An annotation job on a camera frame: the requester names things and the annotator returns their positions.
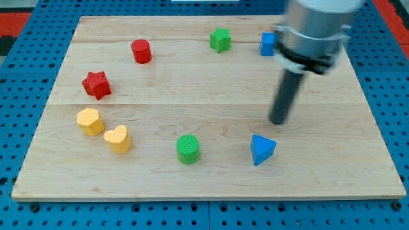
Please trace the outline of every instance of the yellow block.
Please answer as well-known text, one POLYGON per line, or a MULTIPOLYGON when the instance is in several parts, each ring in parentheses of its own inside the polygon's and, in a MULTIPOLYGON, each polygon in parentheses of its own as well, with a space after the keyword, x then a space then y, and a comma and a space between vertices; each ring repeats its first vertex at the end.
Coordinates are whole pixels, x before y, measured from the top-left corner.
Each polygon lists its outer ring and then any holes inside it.
POLYGON ((85 108, 79 112, 77 124, 85 135, 96 136, 104 131, 104 122, 96 109, 85 108))
POLYGON ((115 153, 126 153, 132 143, 128 128, 125 125, 119 125, 114 130, 106 131, 104 139, 108 147, 115 153))

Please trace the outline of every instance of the green cylinder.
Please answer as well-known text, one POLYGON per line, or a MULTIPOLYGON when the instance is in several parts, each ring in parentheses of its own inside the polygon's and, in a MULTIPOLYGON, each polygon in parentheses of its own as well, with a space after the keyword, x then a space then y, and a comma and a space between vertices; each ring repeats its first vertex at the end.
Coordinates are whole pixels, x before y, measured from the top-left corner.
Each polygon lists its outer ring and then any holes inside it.
POLYGON ((199 160, 199 141, 191 134, 179 137, 176 142, 176 149, 178 150, 178 159, 183 164, 193 164, 199 160))

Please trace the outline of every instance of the red cylinder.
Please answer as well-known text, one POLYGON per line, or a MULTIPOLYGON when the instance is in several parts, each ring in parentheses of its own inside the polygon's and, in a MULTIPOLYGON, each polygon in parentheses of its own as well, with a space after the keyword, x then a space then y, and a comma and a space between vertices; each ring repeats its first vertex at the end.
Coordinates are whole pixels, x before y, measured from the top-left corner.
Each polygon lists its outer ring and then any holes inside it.
POLYGON ((135 40, 131 45, 134 59, 137 63, 145 64, 151 61, 151 49, 149 42, 143 39, 135 40))

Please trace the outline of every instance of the wooden board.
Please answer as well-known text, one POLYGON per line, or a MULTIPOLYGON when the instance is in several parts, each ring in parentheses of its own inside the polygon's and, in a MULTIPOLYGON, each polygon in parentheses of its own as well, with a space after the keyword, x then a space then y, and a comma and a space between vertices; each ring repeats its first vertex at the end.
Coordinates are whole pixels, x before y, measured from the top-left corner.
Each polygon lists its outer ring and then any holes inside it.
POLYGON ((82 17, 12 196, 18 201, 397 199, 406 192, 351 64, 309 74, 289 122, 267 121, 282 66, 259 55, 277 16, 82 17), (231 51, 209 48, 216 26, 231 51), (134 63, 130 44, 151 43, 134 63), (82 85, 106 71, 112 94, 96 101, 82 85), (105 130, 126 125, 133 146, 111 153, 75 122, 99 109, 105 130), (194 134, 201 158, 183 165, 176 140, 194 134), (276 140, 252 164, 252 134, 276 140))

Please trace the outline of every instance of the green star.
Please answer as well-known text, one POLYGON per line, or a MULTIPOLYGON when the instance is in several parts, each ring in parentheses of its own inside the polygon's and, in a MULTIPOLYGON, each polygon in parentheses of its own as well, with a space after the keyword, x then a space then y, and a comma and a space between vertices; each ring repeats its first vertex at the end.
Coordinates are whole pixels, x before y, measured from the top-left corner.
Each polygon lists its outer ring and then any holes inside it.
POLYGON ((218 53, 230 50, 230 41, 229 29, 216 27, 216 30, 210 35, 210 48, 215 49, 218 53))

